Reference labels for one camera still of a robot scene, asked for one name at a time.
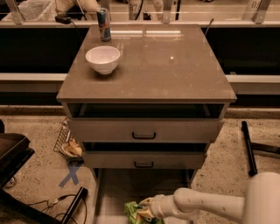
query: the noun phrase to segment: soda can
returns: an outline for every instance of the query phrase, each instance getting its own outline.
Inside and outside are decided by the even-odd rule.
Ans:
[[[108,9],[100,8],[97,12],[97,19],[99,25],[99,31],[101,35],[101,41],[111,40],[110,31],[110,12]]]

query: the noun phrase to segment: blue tape cross mark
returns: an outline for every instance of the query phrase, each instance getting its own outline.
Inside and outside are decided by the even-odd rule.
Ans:
[[[78,171],[78,169],[82,166],[83,162],[78,162],[76,165],[74,165],[74,163],[69,163],[68,169],[69,169],[69,173],[67,174],[67,176],[61,181],[61,183],[59,184],[60,187],[64,187],[64,185],[69,181],[69,179],[72,179],[73,183],[75,185],[79,184],[79,180],[78,177],[76,175],[76,172]]]

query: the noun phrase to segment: white bowl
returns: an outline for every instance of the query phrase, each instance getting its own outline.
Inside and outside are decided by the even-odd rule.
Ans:
[[[86,53],[90,66],[100,74],[110,74],[117,67],[121,53],[113,46],[97,46]]]

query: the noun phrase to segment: speckled floor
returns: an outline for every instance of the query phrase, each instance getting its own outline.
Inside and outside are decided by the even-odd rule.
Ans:
[[[63,186],[62,180],[69,173],[67,161],[54,152],[61,125],[65,119],[61,107],[0,107],[0,118],[6,132],[26,135],[35,154],[17,173],[17,184],[8,193],[24,203],[54,200],[59,196],[77,193],[81,186],[88,189],[87,223],[92,223],[93,195],[95,181],[90,170],[84,166],[76,172],[78,184],[69,179]],[[252,142],[280,145],[280,109],[275,108],[230,108],[225,124],[215,143],[210,146],[206,162],[192,182],[192,189],[203,193],[218,193],[244,196],[249,182],[249,162],[241,131],[242,121],[247,121]],[[274,157],[255,155],[259,172],[280,173],[280,160]],[[71,197],[59,202],[48,210],[51,216],[64,213],[71,203]],[[46,204],[34,206],[38,210]],[[83,223],[85,207],[80,204],[74,219]],[[24,216],[0,206],[0,223],[34,223]],[[234,223],[214,214],[201,212],[198,224]]]

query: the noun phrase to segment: cabinet top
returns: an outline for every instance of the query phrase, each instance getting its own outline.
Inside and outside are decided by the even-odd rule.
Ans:
[[[109,42],[92,25],[59,91],[59,102],[234,102],[235,93],[196,24],[114,24]],[[121,52],[106,78],[85,59],[96,46]]]

